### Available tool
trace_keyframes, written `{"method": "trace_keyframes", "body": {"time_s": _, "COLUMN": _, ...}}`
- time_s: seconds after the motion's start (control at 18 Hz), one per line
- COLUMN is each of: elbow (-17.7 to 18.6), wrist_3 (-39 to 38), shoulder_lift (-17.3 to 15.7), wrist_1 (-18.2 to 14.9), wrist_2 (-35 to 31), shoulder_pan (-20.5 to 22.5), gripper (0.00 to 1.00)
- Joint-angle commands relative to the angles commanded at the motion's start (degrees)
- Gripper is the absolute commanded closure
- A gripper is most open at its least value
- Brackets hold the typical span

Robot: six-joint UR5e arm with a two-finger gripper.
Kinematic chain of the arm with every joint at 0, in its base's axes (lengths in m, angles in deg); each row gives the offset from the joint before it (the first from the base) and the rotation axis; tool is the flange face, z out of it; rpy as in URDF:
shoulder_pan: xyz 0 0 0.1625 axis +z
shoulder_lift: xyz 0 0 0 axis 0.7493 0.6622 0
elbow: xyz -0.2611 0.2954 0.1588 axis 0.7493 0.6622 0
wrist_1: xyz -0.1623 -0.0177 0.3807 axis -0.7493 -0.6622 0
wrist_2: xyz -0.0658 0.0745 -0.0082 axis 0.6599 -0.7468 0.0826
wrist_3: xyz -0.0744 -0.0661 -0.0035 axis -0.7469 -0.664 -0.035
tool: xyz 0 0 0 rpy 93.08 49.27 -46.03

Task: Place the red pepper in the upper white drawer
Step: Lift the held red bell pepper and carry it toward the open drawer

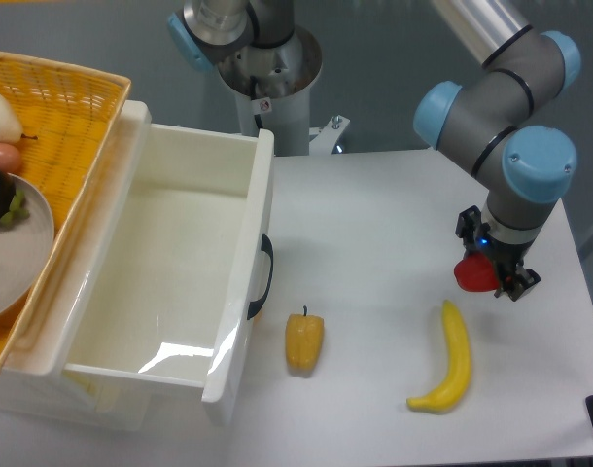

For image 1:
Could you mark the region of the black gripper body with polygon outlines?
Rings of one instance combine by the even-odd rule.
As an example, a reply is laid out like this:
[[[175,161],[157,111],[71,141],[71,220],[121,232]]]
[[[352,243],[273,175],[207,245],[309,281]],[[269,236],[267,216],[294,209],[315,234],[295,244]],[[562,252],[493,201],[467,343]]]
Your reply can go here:
[[[506,283],[516,275],[517,268],[523,265],[525,254],[525,244],[510,244],[496,239],[487,223],[474,224],[468,234],[467,256],[486,258],[500,283]]]

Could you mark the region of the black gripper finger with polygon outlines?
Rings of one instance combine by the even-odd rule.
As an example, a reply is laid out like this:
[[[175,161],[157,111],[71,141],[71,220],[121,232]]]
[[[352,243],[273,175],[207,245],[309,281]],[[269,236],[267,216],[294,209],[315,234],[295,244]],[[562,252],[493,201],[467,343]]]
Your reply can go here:
[[[541,277],[533,269],[526,269],[523,265],[516,265],[514,269],[497,265],[496,278],[498,285],[494,296],[507,296],[513,302],[527,295],[541,282]]]
[[[467,253],[475,253],[480,250],[476,243],[476,232],[481,226],[481,212],[473,205],[458,215],[455,235],[463,242]]]

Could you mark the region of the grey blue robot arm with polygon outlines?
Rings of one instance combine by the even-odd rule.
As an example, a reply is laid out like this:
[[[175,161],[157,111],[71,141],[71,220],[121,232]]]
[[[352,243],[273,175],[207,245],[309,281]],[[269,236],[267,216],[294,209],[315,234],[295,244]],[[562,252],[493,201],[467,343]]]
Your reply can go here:
[[[416,134],[488,192],[483,207],[459,214],[465,254],[454,275],[465,290],[518,300],[539,283],[524,258],[577,165],[564,133],[527,120],[576,79],[580,53],[560,32],[537,32],[507,1],[437,1],[435,9],[485,72],[467,88],[437,84],[413,117]],[[167,27],[193,69],[218,71],[244,134],[272,132],[280,156],[313,150],[309,92],[322,52],[295,23],[292,2],[189,1]]]

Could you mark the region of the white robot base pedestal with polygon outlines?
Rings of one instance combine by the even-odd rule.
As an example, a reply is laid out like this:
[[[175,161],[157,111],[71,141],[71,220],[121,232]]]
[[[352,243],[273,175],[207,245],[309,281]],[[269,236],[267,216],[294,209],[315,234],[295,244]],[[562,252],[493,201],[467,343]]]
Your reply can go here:
[[[340,153],[348,118],[334,115],[323,126],[310,124],[310,93],[322,65],[319,43],[300,26],[277,48],[247,46],[221,62],[218,72],[234,97],[240,132],[271,131],[278,157]]]

